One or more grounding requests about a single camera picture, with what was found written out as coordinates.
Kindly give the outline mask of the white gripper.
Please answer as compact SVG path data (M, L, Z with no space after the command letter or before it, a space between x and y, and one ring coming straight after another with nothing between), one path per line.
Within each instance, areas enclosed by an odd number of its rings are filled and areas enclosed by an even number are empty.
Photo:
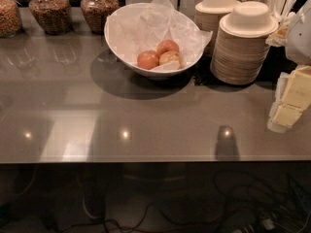
M278 78L267 121L267 128L276 133L285 133L311 105L311 0L292 17L285 50L289 60L305 65Z

